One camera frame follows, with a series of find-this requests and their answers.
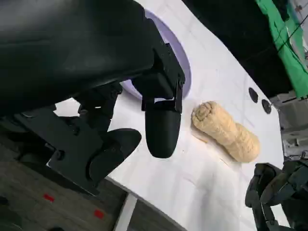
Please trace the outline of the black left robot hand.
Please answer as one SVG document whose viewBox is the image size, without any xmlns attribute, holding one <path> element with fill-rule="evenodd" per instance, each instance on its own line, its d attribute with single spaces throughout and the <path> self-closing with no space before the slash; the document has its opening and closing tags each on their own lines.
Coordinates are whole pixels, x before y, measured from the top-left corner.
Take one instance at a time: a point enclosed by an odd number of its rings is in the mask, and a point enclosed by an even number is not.
<svg viewBox="0 0 308 231">
<path fill-rule="evenodd" d="M 121 82 L 142 96 L 147 147 L 172 156 L 184 72 L 154 21 L 133 0 L 0 3 L 0 135 L 17 160 L 75 192 L 98 184 L 141 141 L 109 130 Z"/>
</svg>

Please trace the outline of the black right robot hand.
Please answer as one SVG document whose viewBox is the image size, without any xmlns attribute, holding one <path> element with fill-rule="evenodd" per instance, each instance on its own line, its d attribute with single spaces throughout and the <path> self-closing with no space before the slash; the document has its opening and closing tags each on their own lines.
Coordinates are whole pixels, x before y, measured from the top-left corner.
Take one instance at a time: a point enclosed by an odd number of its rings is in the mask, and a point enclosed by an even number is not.
<svg viewBox="0 0 308 231">
<path fill-rule="evenodd" d="M 245 205 L 251 208 L 259 231 L 306 231 L 308 229 L 308 156 L 286 158 L 283 168 L 257 163 L 249 182 Z M 281 205 L 289 226 L 275 219 L 272 207 Z"/>
</svg>

